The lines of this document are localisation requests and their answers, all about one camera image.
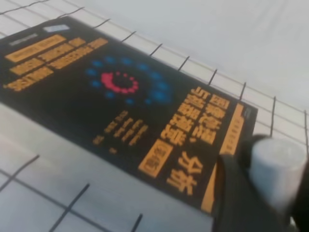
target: orange label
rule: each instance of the orange label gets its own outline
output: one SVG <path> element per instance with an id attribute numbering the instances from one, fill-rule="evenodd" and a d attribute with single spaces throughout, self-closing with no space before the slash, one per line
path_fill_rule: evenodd
<path id="1" fill-rule="evenodd" d="M 172 150 L 173 146 L 157 139 L 148 154 L 140 163 L 139 170 L 156 178 Z"/>
<path id="2" fill-rule="evenodd" d="M 54 46 L 62 41 L 65 41 L 66 38 L 62 37 L 61 35 L 53 35 L 47 39 L 41 40 L 33 45 L 20 49 L 16 52 L 13 52 L 7 55 L 5 58 L 9 59 L 13 62 L 19 62 L 24 60 L 28 57 L 31 57 L 51 46 Z"/>
<path id="3" fill-rule="evenodd" d="M 216 180 L 216 172 L 217 172 L 217 164 L 215 164 L 213 167 L 211 177 L 209 179 L 201 205 L 201 210 L 210 214 L 212 212 L 212 206 L 214 203 L 214 185 Z"/>
<path id="4" fill-rule="evenodd" d="M 229 154 L 232 156 L 235 155 L 241 129 L 245 121 L 244 118 L 241 116 L 242 110 L 243 110 L 243 105 L 237 104 L 232 120 L 227 129 L 227 133 L 225 135 L 222 147 L 220 149 L 220 153 L 219 153 L 220 155 L 223 155 L 223 154 Z"/>

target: black book cover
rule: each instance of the black book cover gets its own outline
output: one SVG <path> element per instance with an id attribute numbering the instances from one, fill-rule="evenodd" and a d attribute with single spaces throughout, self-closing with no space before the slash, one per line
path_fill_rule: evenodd
<path id="1" fill-rule="evenodd" d="M 257 115 L 69 17 L 0 40 L 0 75 L 2 103 L 208 213 L 218 155 L 237 154 Z"/>

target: white background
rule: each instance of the white background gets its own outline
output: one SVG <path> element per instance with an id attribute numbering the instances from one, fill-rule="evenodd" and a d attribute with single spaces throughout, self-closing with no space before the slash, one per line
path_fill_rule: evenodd
<path id="1" fill-rule="evenodd" d="M 305 0 L 77 0 L 240 81 L 309 109 Z"/>

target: white cylinder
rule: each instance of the white cylinder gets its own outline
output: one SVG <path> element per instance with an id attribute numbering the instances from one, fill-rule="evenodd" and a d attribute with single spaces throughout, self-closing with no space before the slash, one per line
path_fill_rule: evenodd
<path id="1" fill-rule="evenodd" d="M 295 201 L 306 162 L 305 151 L 290 141 L 264 139 L 253 146 L 249 177 L 283 217 Z"/>

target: red circle of dots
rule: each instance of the red circle of dots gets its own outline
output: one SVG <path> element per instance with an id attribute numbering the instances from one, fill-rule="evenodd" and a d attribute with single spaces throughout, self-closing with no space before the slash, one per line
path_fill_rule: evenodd
<path id="1" fill-rule="evenodd" d="M 101 82 L 104 84 L 106 88 L 112 90 L 115 93 L 122 93 L 122 94 L 135 93 L 139 89 L 139 83 L 138 81 L 135 80 L 133 76 L 129 78 L 129 80 L 132 82 L 132 87 L 130 88 L 122 88 L 116 86 L 112 82 L 113 78 L 114 74 L 112 72 L 105 72 L 101 74 Z"/>

